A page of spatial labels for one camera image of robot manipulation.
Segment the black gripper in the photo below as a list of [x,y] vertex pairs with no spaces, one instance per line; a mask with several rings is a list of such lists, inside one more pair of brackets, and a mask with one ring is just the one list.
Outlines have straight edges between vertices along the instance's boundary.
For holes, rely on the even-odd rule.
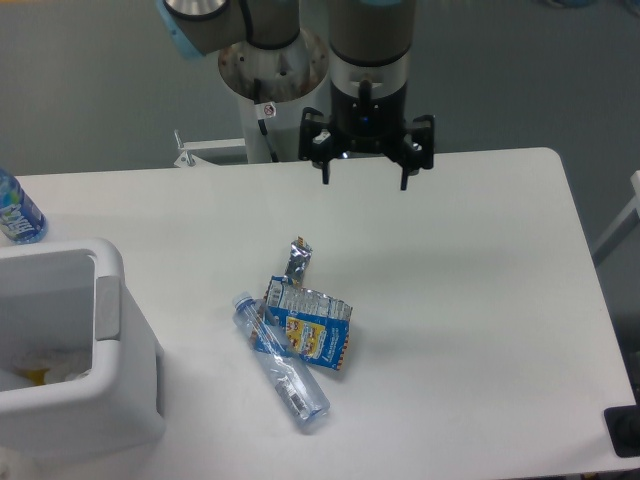
[[333,147],[346,151],[384,154],[401,168],[400,190],[406,191],[410,176],[431,170],[435,156],[435,117],[422,115],[405,123],[407,85],[381,98],[352,97],[331,85],[331,115],[313,107],[302,110],[298,157],[321,170],[329,184]]

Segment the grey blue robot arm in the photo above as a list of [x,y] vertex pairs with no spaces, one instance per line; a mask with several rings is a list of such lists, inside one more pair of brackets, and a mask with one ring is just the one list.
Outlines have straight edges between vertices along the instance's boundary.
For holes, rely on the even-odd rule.
[[329,34],[301,24],[296,1],[161,1],[187,58],[218,57],[236,97],[251,163],[381,155],[403,179],[434,165],[435,120],[405,117],[416,5],[331,1]]

